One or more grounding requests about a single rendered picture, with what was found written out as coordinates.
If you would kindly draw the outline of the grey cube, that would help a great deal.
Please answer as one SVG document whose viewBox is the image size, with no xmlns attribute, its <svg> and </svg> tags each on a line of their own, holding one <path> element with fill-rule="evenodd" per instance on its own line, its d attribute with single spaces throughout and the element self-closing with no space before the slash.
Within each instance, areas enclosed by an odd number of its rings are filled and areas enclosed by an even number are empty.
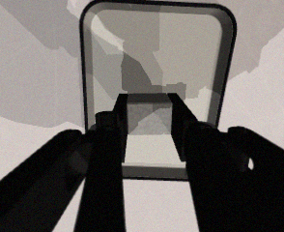
<svg viewBox="0 0 284 232">
<path fill-rule="evenodd" d="M 128 94 L 128 135 L 171 134 L 172 102 L 166 93 Z"/>
</svg>

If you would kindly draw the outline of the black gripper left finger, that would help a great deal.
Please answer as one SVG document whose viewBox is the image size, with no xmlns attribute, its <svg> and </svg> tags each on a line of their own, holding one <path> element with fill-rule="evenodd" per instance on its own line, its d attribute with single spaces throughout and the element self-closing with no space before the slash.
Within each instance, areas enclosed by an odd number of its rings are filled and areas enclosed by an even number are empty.
<svg viewBox="0 0 284 232">
<path fill-rule="evenodd" d="M 127 232 L 127 101 L 119 94 L 87 133 L 60 131 L 0 180 L 0 232 L 52 232 L 84 179 L 73 232 Z"/>
</svg>

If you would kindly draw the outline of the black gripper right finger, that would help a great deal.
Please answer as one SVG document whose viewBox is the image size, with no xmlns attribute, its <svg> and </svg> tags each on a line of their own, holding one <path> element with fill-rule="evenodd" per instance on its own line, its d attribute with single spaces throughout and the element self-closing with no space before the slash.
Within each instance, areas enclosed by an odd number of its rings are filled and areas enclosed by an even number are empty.
<svg viewBox="0 0 284 232">
<path fill-rule="evenodd" d="M 167 96 L 199 232 L 284 232 L 284 149 L 245 127 L 220 131 Z"/>
</svg>

